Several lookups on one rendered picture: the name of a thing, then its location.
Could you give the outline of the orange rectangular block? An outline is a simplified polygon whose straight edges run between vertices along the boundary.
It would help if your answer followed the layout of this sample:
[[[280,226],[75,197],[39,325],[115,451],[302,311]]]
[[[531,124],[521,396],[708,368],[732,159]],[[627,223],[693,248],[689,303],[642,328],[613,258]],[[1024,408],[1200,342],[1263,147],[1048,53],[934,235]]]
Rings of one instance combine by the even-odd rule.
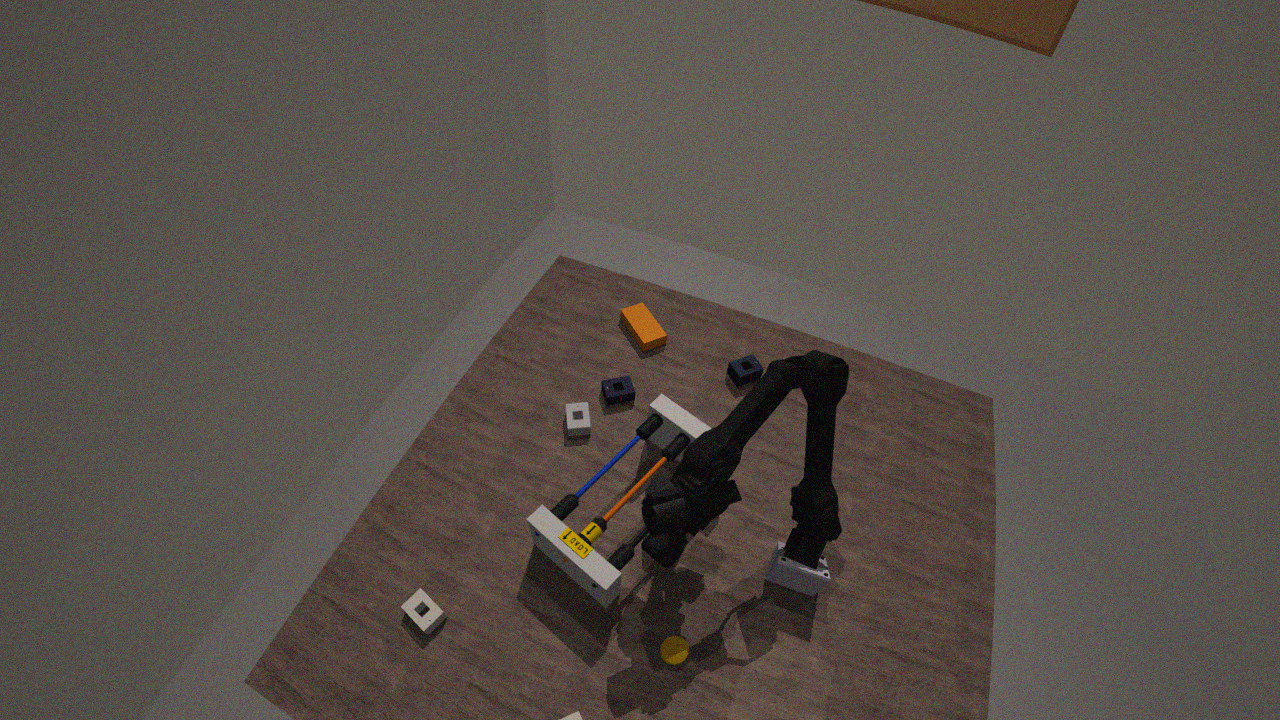
[[[666,345],[667,334],[644,304],[621,309],[620,318],[625,322],[637,345],[646,351]]]

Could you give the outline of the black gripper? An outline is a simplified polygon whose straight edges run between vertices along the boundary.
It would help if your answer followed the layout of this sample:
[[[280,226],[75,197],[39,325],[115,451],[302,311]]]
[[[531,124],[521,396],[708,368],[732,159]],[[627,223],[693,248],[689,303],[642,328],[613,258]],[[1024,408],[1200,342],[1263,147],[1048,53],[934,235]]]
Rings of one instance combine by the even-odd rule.
[[[672,568],[676,559],[684,552],[684,546],[687,543],[686,533],[689,532],[692,537],[698,534],[698,530],[704,530],[710,521],[698,523],[692,520],[692,524],[673,530],[669,533],[663,533],[660,536],[649,534],[643,542],[643,550],[652,556],[663,568]]]

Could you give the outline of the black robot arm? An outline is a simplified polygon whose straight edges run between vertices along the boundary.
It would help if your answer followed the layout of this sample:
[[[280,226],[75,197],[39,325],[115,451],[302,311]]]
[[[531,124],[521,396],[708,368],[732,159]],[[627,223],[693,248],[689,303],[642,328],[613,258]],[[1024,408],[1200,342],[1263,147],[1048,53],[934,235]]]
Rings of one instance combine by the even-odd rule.
[[[708,523],[741,501],[737,484],[728,480],[739,466],[742,447],[785,400],[801,388],[808,404],[806,454],[803,480],[792,487],[794,528],[785,557],[817,569],[827,541],[837,541],[838,496],[831,480],[835,420],[847,391],[849,364],[841,357],[812,350],[774,360],[732,413],[718,427],[698,436],[685,450],[673,477],[657,474],[643,498],[643,520],[652,536]],[[698,478],[701,486],[689,479]]]

